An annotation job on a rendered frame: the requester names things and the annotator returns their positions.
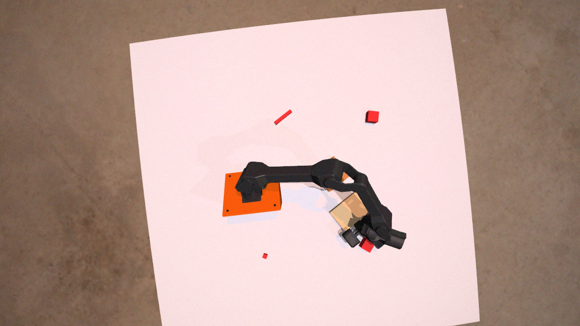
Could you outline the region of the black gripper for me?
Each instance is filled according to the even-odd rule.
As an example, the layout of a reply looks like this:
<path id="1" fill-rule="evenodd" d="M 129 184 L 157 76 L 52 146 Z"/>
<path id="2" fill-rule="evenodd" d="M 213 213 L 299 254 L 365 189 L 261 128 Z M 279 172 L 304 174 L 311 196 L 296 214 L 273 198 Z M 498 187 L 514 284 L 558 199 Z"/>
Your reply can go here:
<path id="1" fill-rule="evenodd" d="M 357 221 L 356 224 L 354 224 L 354 227 L 356 228 L 354 231 L 348 229 L 347 231 L 342 233 L 343 238 L 347 241 L 347 243 L 351 246 L 351 248 L 354 248 L 356 245 L 360 243 L 360 240 L 357 239 L 357 235 L 361 235 L 363 237 L 365 236 L 360 233 L 361 228 L 363 227 L 364 223 L 367 224 L 370 221 L 371 221 L 370 214 L 367 213 L 361 220 Z"/>

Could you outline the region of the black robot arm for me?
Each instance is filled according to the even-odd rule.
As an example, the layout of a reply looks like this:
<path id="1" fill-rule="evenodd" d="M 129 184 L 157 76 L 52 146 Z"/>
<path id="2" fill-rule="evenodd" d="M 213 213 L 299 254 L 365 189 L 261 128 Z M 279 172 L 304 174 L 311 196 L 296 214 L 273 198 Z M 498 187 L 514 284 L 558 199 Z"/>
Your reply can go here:
<path id="1" fill-rule="evenodd" d="M 354 182 L 342 183 L 343 173 L 349 175 Z M 314 165 L 277 167 L 269 167 L 263 162 L 249 162 L 242 171 L 235 189 L 241 193 L 242 203 L 249 203 L 261 201 L 262 190 L 268 183 L 306 182 L 339 192 L 356 193 L 371 219 L 367 224 L 363 224 L 360 233 L 365 235 L 376 249 L 380 249 L 383 245 L 402 249 L 406 233 L 392 229 L 393 214 L 379 201 L 368 181 L 368 176 L 339 159 L 325 159 Z"/>

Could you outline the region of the red cylinder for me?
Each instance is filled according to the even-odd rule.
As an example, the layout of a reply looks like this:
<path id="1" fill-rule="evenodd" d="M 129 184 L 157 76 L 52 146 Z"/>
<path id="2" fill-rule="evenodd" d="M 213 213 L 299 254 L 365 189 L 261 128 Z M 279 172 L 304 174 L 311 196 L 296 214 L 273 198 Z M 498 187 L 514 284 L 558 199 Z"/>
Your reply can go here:
<path id="1" fill-rule="evenodd" d="M 274 121 L 275 124 L 278 124 L 281 120 L 283 120 L 285 117 L 287 117 L 290 113 L 292 113 L 291 110 L 288 110 L 286 113 L 284 113 L 280 118 L 278 118 L 277 120 Z"/>

